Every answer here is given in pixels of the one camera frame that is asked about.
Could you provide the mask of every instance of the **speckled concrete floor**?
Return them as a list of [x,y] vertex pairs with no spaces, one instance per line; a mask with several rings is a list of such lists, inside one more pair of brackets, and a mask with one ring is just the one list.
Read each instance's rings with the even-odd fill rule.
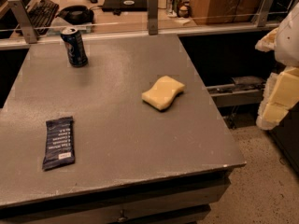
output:
[[299,175],[271,136],[245,121],[231,132],[248,164],[231,173],[232,185],[198,224],[299,223]]

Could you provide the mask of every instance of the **yellow sponge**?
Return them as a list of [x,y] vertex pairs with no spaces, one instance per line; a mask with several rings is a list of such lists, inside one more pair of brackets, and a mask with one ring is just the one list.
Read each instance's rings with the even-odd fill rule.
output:
[[176,95],[184,89],[185,85],[175,79],[168,76],[161,77],[149,91],[142,93],[142,100],[158,110],[163,110],[168,108]]

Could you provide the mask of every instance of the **black laptop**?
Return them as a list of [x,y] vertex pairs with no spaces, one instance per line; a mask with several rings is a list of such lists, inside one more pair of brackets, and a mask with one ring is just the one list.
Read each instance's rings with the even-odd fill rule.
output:
[[105,0],[103,11],[147,11],[147,0]]

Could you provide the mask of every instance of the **black keyboard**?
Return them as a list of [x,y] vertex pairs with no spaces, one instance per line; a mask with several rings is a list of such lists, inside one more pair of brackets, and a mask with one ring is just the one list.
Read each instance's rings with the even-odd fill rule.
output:
[[48,31],[58,8],[59,5],[50,0],[40,0],[28,12],[29,19],[39,35],[44,35]]

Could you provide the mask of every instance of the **metal post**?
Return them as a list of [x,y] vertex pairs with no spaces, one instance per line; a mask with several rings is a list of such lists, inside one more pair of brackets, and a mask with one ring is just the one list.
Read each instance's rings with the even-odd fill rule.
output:
[[158,34],[158,0],[148,0],[149,35]]
[[268,14],[270,11],[270,8],[273,4],[274,0],[262,0],[258,14],[254,16],[253,22],[256,23],[258,27],[265,26],[268,19]]
[[19,26],[21,27],[22,35],[28,44],[37,42],[37,32],[31,23],[27,11],[22,0],[8,0],[8,6],[15,15]]

